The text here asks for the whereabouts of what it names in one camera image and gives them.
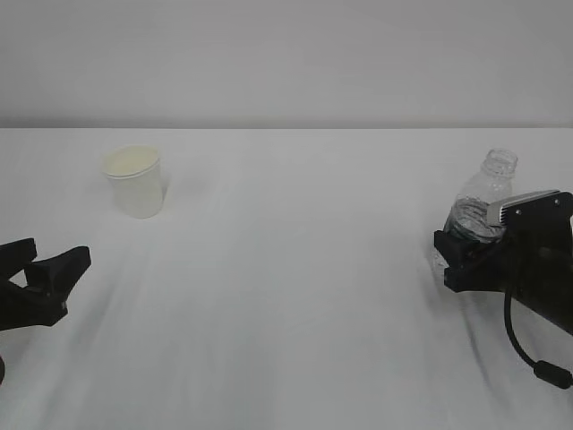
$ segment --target white paper cup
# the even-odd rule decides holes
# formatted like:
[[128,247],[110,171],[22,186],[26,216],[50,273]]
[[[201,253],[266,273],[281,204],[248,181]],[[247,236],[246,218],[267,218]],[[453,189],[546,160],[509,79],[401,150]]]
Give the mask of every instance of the white paper cup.
[[161,211],[163,189],[159,152],[150,146],[126,146],[104,158],[103,173],[115,204],[127,215],[144,219]]

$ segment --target black cable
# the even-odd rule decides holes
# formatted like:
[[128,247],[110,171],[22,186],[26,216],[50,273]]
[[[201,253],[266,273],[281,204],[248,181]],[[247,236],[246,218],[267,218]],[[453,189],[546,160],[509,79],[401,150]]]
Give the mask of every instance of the black cable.
[[511,298],[513,297],[513,292],[516,286],[520,286],[521,282],[523,282],[525,278],[524,275],[527,269],[527,263],[528,261],[526,258],[521,261],[515,282],[511,282],[505,290],[505,296],[503,299],[503,321],[505,322],[505,330],[508,333],[511,346],[513,346],[513,349],[516,350],[523,361],[533,367],[535,376],[539,379],[543,379],[547,383],[566,390],[573,386],[573,374],[571,374],[567,369],[563,369],[546,361],[534,361],[523,350],[523,348],[521,348],[521,345],[517,340],[516,333],[513,331],[513,323],[511,322]]
[[531,367],[535,367],[535,361],[524,351],[523,348],[521,348],[521,345],[517,340],[516,333],[513,331],[513,323],[511,322],[511,298],[515,287],[515,283],[511,282],[505,290],[505,297],[503,299],[503,320],[505,322],[505,330],[508,333],[509,341],[511,342],[513,349],[516,350],[523,361],[528,363]]

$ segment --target table surface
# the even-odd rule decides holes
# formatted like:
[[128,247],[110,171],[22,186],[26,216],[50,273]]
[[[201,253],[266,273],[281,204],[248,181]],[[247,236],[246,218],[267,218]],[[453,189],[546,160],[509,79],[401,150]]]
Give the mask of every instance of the table surface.
[[[103,153],[151,144],[165,207],[127,218]],[[502,296],[428,255],[491,147],[516,193],[573,186],[573,130],[0,130],[0,243],[88,245],[52,328],[0,333],[8,429],[566,429],[573,395],[511,348]],[[521,305],[535,358],[573,340]]]

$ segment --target white wall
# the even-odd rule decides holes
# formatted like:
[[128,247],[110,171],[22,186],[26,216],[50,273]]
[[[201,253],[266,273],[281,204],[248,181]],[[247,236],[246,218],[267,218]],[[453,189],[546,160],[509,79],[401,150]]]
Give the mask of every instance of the white wall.
[[573,124],[571,0],[2,0],[0,125]]

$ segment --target bottle neck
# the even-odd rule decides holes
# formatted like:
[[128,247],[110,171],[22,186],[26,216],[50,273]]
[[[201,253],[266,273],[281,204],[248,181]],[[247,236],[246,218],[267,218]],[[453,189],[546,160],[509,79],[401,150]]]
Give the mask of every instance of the bottle neck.
[[511,179],[516,174],[517,155],[509,150],[490,150],[482,163],[482,172],[496,179]]

